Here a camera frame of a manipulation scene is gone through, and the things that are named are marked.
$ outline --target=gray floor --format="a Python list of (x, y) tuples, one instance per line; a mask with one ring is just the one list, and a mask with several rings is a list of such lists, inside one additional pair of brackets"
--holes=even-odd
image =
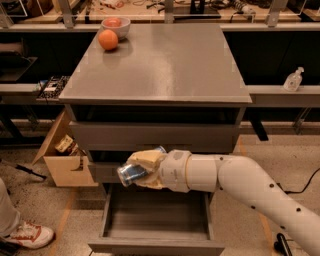
[[(256, 160), (286, 190), (301, 190), (312, 173), (320, 167), (320, 135), (296, 135), (292, 130), (269, 128), (269, 141), (261, 142), (250, 128), (243, 129), (234, 154)], [(20, 256), (89, 256), (88, 241), (99, 236), (104, 197), (100, 188), (58, 188), (43, 161), (31, 162), (37, 148), (1, 148), (0, 156), (10, 162), (32, 168), (47, 175), (41, 179), (0, 165), (0, 175), (11, 191), (13, 204), (23, 218), (47, 225), (56, 231), (56, 240), (49, 246), (30, 251), (20, 250)], [(301, 204), (320, 214), (320, 174), (309, 188), (293, 195)], [(210, 205), (215, 239), (226, 249), (222, 256), (280, 255), (272, 247), (278, 232), (276, 224), (235, 201), (224, 191), (217, 191)], [(307, 255), (298, 244), (289, 241), (294, 256)]]

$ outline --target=person's leg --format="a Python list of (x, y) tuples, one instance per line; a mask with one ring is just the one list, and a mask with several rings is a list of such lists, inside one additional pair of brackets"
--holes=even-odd
[(13, 207), (6, 185), (0, 178), (0, 237), (10, 235), (20, 223), (20, 212)]
[(0, 178), (0, 239), (30, 249), (47, 245), (54, 238), (51, 228), (22, 221), (14, 208), (7, 188)]

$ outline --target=cabinet top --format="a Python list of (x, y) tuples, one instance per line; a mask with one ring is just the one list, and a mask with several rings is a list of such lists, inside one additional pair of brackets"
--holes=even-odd
[(131, 24), (114, 51), (104, 51), (97, 35), (62, 103), (251, 102), (217, 24)]

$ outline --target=person's foot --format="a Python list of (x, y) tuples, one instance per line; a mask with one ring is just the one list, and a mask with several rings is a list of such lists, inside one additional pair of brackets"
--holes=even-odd
[(22, 224), (13, 231), (9, 237), (5, 237), (4, 240), (29, 249), (38, 249), (50, 243), (53, 237), (54, 232), (51, 228), (23, 221)]

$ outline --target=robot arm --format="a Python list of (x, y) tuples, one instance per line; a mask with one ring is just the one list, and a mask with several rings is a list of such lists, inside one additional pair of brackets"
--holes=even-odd
[(278, 224), (309, 255), (320, 255), (320, 217), (285, 194), (254, 160), (173, 150), (161, 160), (157, 171), (163, 186), (172, 191), (214, 192), (219, 184), (232, 197)]

